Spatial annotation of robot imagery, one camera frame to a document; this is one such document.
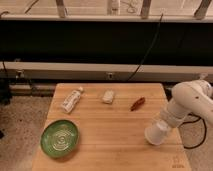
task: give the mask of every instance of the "electrical outlet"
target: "electrical outlet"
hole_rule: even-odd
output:
[[[24,78],[24,70],[16,70],[16,79]]]
[[[106,73],[107,80],[115,80],[115,73],[114,72],[107,72]]]

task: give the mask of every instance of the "floor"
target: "floor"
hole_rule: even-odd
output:
[[[31,170],[51,99],[14,96],[9,105],[0,106],[0,130],[4,134],[0,139],[1,171]],[[207,126],[205,143],[197,149],[186,150],[193,171],[212,171],[213,168],[213,127]],[[181,126],[180,134],[187,146],[199,142],[203,135],[202,122]]]

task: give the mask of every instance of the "red object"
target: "red object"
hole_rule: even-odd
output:
[[[145,97],[141,97],[132,105],[131,111],[138,109],[144,103],[145,103]]]

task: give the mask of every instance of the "cable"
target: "cable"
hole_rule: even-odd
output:
[[[9,83],[9,76],[8,76],[7,69],[6,69],[6,67],[5,67],[4,60],[2,60],[2,65],[3,65],[3,68],[4,68],[5,77],[6,77],[6,79],[7,79],[7,82]]]
[[[186,122],[184,122],[182,125],[191,124],[191,123],[196,123],[196,122],[202,120],[203,126],[204,126],[204,135],[203,135],[202,140],[201,140],[197,145],[194,145],[194,146],[184,146],[185,149],[189,149],[189,150],[190,150],[190,149],[195,149],[195,148],[201,146],[201,145],[205,142],[205,140],[206,140],[206,135],[207,135],[207,126],[206,126],[205,120],[202,119],[201,117],[199,117],[199,116],[197,116],[197,115],[194,115],[194,114],[189,114],[189,115],[194,116],[194,117],[197,117],[197,119],[194,120],[194,121],[186,121]]]
[[[27,14],[38,1],[39,0],[33,1],[32,4],[30,4],[30,6],[25,10],[24,13]]]
[[[121,3],[128,5],[126,11],[130,14],[136,13],[137,12],[137,6],[138,5],[138,0],[130,0],[129,2],[121,1]]]
[[[3,11],[3,12],[1,12],[0,13],[0,19],[2,18],[2,16],[4,15],[4,14],[9,14],[10,12],[9,11]]]
[[[160,31],[160,25],[161,25],[162,19],[163,19],[163,14],[161,14],[161,17],[160,17],[160,20],[159,20],[159,22],[158,22],[155,35],[154,35],[154,37],[153,37],[153,39],[152,39],[152,42],[151,42],[149,48],[147,49],[145,55],[144,55],[143,58],[141,59],[141,61],[140,61],[139,65],[138,65],[138,67],[136,68],[136,70],[126,79],[126,82],[128,82],[128,81],[137,73],[137,71],[139,70],[139,68],[141,67],[141,65],[144,64],[146,58],[149,56],[149,54],[150,54],[150,52],[151,52],[153,46],[155,45],[155,42],[156,42],[157,38],[158,38],[158,34],[159,34],[159,31]]]

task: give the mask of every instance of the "bowl rim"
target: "bowl rim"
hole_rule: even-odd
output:
[[[67,153],[65,153],[64,155],[61,155],[61,156],[52,156],[52,155],[50,155],[49,153],[47,153],[46,150],[45,150],[45,148],[44,148],[44,144],[42,143],[42,142],[43,142],[43,139],[44,139],[43,137],[44,137],[44,134],[45,134],[45,132],[47,131],[47,129],[49,129],[50,127],[52,127],[52,126],[53,126],[54,124],[56,124],[57,122],[63,122],[63,121],[65,121],[65,122],[67,122],[67,123],[69,123],[69,124],[72,124],[72,125],[75,127],[75,129],[76,129],[76,131],[77,131],[76,142],[75,142],[74,146],[73,146],[72,148],[70,148],[70,149],[67,151]],[[41,140],[40,140],[40,146],[41,146],[42,151],[43,151],[46,155],[48,155],[49,157],[51,157],[51,158],[61,158],[61,157],[64,157],[64,156],[68,155],[71,151],[73,151],[73,150],[76,148],[76,146],[77,146],[77,144],[78,144],[78,140],[79,140],[79,131],[78,131],[78,127],[76,126],[76,124],[73,123],[71,120],[68,120],[68,119],[59,119],[59,120],[55,120],[55,121],[53,121],[52,123],[50,123],[50,124],[43,130],[42,135],[41,135]]]

